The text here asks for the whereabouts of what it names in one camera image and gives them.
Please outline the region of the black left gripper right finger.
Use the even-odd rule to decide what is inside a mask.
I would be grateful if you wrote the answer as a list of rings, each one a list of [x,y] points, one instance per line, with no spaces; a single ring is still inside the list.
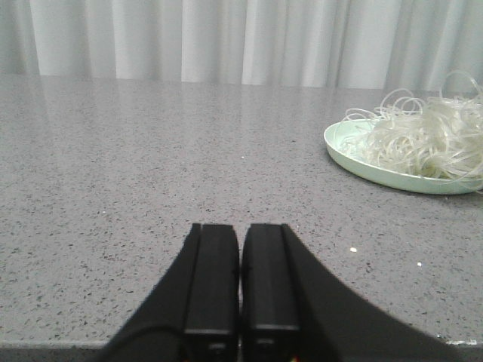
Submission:
[[[336,278],[286,224],[253,224],[242,253],[246,361],[459,361]]]

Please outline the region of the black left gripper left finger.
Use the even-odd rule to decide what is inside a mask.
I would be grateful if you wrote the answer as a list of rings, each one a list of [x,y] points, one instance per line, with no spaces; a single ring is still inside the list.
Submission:
[[[239,250],[230,225],[192,225],[165,275],[94,361],[235,361]]]

